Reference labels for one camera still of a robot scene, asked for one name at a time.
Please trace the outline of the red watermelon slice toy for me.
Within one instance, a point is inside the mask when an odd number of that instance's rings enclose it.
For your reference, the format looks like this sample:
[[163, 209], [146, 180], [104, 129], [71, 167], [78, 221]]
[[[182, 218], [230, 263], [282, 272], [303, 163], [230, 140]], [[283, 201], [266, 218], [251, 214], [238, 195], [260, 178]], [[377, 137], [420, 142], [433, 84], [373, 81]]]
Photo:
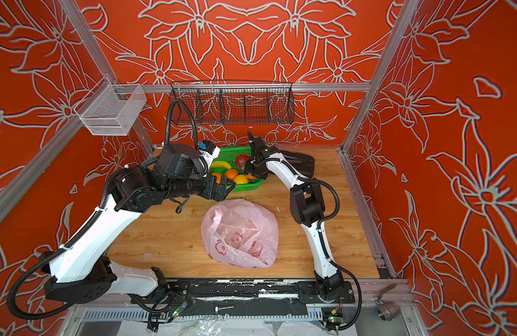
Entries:
[[241, 169], [242, 171], [244, 171], [249, 159], [250, 159], [249, 155], [239, 155], [235, 158], [234, 163], [236, 164], [238, 169]]

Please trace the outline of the yellow lemon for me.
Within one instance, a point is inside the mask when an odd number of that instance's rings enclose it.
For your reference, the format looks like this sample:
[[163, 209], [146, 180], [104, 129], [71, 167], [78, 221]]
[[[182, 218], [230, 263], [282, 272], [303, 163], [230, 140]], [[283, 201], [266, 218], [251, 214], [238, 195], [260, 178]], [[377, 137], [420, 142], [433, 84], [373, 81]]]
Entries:
[[239, 185], [246, 185], [246, 184], [248, 184], [248, 183], [249, 183], [249, 179], [248, 179], [245, 175], [243, 175], [243, 174], [239, 174], [239, 175], [235, 178], [234, 182], [235, 182], [238, 186], [239, 186]]

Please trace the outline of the orange fruit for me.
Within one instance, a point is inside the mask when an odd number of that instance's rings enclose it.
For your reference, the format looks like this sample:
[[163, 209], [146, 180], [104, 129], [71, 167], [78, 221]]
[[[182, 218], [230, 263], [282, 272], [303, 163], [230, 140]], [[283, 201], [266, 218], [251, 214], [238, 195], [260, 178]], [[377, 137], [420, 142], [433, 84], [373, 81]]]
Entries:
[[236, 170], [236, 169], [229, 169], [227, 170], [225, 173], [224, 173], [224, 176], [227, 178], [227, 179], [230, 179], [230, 180], [235, 180], [235, 178], [239, 175], [240, 173]]
[[222, 175], [219, 173], [212, 173], [212, 176], [216, 178], [216, 183], [221, 183]]

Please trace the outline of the pink plastic bag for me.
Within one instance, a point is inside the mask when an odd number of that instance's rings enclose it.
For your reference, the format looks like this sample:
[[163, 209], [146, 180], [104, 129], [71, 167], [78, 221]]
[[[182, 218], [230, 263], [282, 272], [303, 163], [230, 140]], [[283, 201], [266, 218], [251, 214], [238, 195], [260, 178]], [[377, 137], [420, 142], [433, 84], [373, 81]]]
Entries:
[[275, 215], [247, 200], [228, 200], [211, 207], [202, 219], [201, 237], [209, 257], [224, 265], [269, 268], [277, 259]]

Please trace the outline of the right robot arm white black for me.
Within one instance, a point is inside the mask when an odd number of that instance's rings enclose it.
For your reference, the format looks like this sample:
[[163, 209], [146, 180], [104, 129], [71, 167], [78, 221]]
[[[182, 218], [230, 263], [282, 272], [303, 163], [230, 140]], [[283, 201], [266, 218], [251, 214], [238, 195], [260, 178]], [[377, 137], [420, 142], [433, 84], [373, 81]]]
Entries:
[[340, 198], [327, 182], [307, 177], [286, 159], [284, 153], [275, 146], [268, 146], [260, 137], [247, 133], [251, 156], [245, 172], [259, 179], [276, 176], [289, 190], [290, 211], [307, 238], [314, 260], [314, 275], [319, 298], [333, 302], [340, 298], [345, 289], [346, 274], [352, 279], [357, 290], [356, 310], [348, 322], [343, 322], [332, 313], [322, 322], [328, 331], [347, 330], [356, 324], [362, 311], [361, 285], [355, 275], [335, 262], [325, 231], [325, 222], [334, 219], [340, 211]]

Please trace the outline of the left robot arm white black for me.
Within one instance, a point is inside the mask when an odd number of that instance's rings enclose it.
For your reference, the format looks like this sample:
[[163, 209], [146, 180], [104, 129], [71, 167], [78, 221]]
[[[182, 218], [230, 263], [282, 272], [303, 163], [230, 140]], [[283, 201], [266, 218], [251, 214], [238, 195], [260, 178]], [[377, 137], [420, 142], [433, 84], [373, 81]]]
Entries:
[[[80, 229], [58, 250], [44, 253], [11, 286], [6, 299], [9, 312], [19, 319], [41, 320], [106, 294], [129, 295], [150, 314], [168, 311], [160, 304], [170, 302], [175, 295], [159, 268], [124, 267], [110, 261], [105, 253], [126, 227], [165, 200], [177, 203], [177, 214], [192, 195], [225, 200], [235, 183], [209, 172], [220, 152], [209, 140], [195, 140], [193, 146], [172, 143], [167, 132], [159, 156], [112, 173], [99, 206]], [[45, 298], [63, 305], [49, 312], [26, 312], [19, 308], [17, 294], [39, 271], [50, 276], [44, 285]]]

